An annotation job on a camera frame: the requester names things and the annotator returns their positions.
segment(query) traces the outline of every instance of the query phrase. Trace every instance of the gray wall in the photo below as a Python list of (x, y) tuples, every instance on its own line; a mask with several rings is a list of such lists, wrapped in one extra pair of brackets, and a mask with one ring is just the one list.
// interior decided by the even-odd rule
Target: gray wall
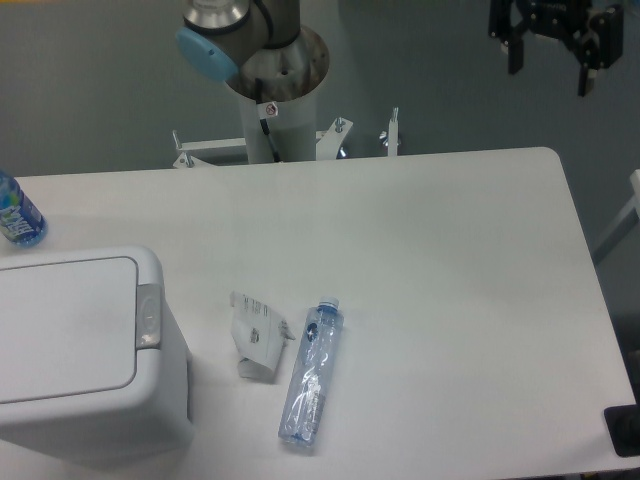
[[(399, 106), (404, 154), (556, 150), (589, 244), (630, 197), (628, 177), (640, 167), (640, 18), (627, 15), (623, 58), (582, 99), (572, 55), (530, 34), (524, 70), (507, 75), (487, 37), (488, 0), (302, 4), (332, 56), (319, 126), (353, 120), (354, 156), (382, 153), (377, 135)], [(16, 175), (168, 168), (174, 128), (183, 141), (241, 136), (224, 87), (175, 48), (181, 8), (180, 0), (0, 4), (1, 165)], [(640, 313), (638, 252), (634, 232), (599, 269), (624, 325)]]

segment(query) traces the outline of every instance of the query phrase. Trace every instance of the blue bottle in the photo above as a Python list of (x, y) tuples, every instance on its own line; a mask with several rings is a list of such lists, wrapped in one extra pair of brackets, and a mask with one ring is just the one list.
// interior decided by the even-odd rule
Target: blue bottle
[(47, 233), (47, 222), (15, 178), (0, 170), (0, 231), (20, 247), (31, 247)]
[(338, 304), (322, 297), (307, 314), (278, 431), (285, 442), (305, 447), (315, 442), (344, 323)]

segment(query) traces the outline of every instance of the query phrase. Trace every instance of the bolt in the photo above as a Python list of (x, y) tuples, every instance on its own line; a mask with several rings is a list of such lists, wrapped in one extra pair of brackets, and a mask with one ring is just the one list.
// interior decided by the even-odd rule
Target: bolt
[(173, 142), (176, 144), (176, 151), (180, 151), (182, 150), (182, 142), (180, 142), (180, 139), (178, 138), (178, 131), (174, 130), (173, 132)]
[(336, 118), (336, 133), (342, 133), (342, 127), (344, 127), (346, 124), (347, 122), (344, 121), (344, 118)]

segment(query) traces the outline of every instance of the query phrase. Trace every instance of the bottle cap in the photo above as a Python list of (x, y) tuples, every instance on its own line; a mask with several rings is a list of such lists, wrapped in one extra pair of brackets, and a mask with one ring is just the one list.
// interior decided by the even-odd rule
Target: bottle cap
[(320, 305), (329, 305), (330, 307), (338, 308), (340, 301), (335, 297), (322, 297), (320, 299)]

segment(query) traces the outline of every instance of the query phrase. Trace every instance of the white table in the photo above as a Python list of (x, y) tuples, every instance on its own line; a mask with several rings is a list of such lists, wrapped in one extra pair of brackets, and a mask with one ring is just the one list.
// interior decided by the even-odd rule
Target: white table
[[(550, 150), (20, 181), (50, 222), (34, 251), (158, 254), (195, 356), (197, 433), (187, 451), (91, 469), (0, 443), (2, 478), (487, 480), (640, 466), (616, 456), (605, 426), (605, 407), (634, 399)], [(321, 295), (342, 302), (313, 455), (276, 436), (297, 342), (274, 385), (240, 379), (232, 290), (296, 334)]]

